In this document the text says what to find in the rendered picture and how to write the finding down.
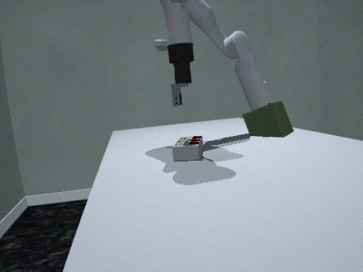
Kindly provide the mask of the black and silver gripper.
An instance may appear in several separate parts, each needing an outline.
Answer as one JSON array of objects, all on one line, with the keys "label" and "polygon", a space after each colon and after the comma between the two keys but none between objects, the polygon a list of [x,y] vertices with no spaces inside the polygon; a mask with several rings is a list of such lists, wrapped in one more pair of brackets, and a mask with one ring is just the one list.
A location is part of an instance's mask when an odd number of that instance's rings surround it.
[{"label": "black and silver gripper", "polygon": [[[175,68],[175,83],[171,84],[173,106],[182,105],[181,87],[191,83],[190,62],[194,61],[191,29],[177,26],[167,30],[167,40],[155,40],[155,48],[165,51],[168,48],[169,63]],[[190,72],[189,72],[190,71]]]}]

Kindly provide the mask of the white power strip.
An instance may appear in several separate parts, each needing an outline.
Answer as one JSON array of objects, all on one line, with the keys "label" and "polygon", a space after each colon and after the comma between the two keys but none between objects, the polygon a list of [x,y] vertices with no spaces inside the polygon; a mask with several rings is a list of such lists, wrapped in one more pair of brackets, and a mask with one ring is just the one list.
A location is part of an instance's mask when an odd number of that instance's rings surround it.
[{"label": "white power strip", "polygon": [[200,160],[203,139],[202,136],[180,137],[173,146],[166,148],[172,148],[173,161]]}]

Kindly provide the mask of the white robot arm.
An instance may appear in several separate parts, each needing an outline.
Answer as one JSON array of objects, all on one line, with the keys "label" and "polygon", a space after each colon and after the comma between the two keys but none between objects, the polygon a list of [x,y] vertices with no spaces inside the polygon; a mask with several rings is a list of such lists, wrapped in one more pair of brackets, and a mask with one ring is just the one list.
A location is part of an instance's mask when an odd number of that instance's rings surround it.
[{"label": "white robot arm", "polygon": [[[172,2],[179,2],[181,8],[175,7]],[[167,30],[177,26],[190,27],[190,18],[225,56],[230,59],[238,57],[234,70],[251,110],[274,102],[257,66],[251,43],[243,32],[235,31],[227,38],[219,29],[212,9],[203,0],[160,0],[160,3],[165,13]]]}]

